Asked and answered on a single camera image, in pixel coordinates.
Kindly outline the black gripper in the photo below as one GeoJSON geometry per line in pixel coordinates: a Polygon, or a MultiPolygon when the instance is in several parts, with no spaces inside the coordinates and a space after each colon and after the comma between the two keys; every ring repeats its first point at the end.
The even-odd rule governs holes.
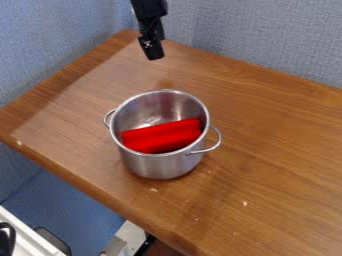
{"type": "Polygon", "coordinates": [[[129,0],[141,35],[137,41],[149,61],[164,57],[161,18],[168,14],[166,0],[129,0]]]}

